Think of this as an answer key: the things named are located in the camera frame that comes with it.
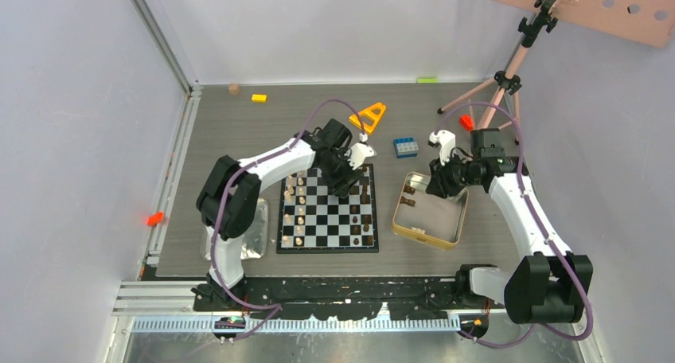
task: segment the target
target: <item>gray wall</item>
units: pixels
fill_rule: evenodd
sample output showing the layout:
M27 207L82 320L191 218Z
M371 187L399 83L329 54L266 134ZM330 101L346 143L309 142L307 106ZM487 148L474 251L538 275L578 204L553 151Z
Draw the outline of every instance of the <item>gray wall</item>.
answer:
M488 0L149 0L202 84L477 80L525 13Z
M96 361L184 95L129 0L0 0L0 361Z
M595 266L596 336L613 361L672 361L675 43L561 23L519 74L537 194Z

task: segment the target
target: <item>blue block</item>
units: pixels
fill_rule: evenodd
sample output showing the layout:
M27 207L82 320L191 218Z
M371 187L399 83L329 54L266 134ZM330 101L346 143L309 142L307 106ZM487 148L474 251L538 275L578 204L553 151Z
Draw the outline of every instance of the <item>blue block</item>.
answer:
M394 139L394 151L396 158L414 158L419 147L413 138L400 138Z

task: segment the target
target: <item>black and white checkered board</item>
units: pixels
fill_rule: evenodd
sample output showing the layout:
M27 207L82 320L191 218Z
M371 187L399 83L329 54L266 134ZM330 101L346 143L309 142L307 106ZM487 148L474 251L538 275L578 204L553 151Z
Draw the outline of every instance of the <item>black and white checkered board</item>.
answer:
M377 253L380 246L377 239L373 165L364 164L363 168L363 177L351 188L346 198L329 195L328 187L321 179L321 170L314 168L300 173L302 185L298 185L298 174L293 174L291 181L295 191L289 204L284 197L287 178L283 179L277 253ZM361 203L364 184L368 184L366 193L369 195L369 204ZM301 187L304 195L299 194ZM305 204L300 204L300 197L305 198ZM368 220L369 229L365 231L364 223Z

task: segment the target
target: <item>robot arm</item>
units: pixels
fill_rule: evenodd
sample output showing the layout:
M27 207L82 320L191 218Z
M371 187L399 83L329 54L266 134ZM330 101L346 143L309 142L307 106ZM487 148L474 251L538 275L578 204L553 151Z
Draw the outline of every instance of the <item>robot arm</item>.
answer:
M218 159L197 199L197 210L201 213L201 221L209 235L213 234L220 200L225 194L228 180L242 166L256 163L243 172L235 180L232 191L227 192L228 205L218 230L219 238L212 258L228 288L244 277L240 258L243 239L240 236L253 222L260 192L289 174L318 167L322 170L328 193L345 197L349 188L363 175L361 166L365 159L375 156L373 148L362 142L349 146L351 140L349 129L331 119L323 128L317 128L311 133L306 131L292 148L295 136L282 146L253 158L236 161L226 155ZM288 151L276 158L260 164L256 162L284 149ZM212 267L209 275L212 282L217 283Z
M529 211L517 180L518 158L506 157L497 129L471 132L472 157L461 159L453 152L451 133L431 134L429 143L440 148L439 158L431 161L431 182L427 193L453 197L467 185L482 185L504 214L521 263L513 274L486 265L462 266L457 274L465 296L482 296L505 305L514 323L578 322L583 303L555 252ZM572 254L560 239L536 199L528 171L523 168L523 184L549 239L566 255L584 290L591 283L593 267L586 256Z

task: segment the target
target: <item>yellow triangle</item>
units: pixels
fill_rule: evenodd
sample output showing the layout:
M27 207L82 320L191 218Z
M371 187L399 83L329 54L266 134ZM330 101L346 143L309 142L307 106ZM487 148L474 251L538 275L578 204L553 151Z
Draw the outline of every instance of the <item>yellow triangle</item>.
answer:
M366 134L373 134L375 127L380 123L380 119L384 116L385 111L387 111L387 106L382 103L375 103L374 105L359 111L359 116L361 117L361 120L363 120ZM356 115L351 115L349 117L349 122L357 126L357 128L361 128L361 124Z

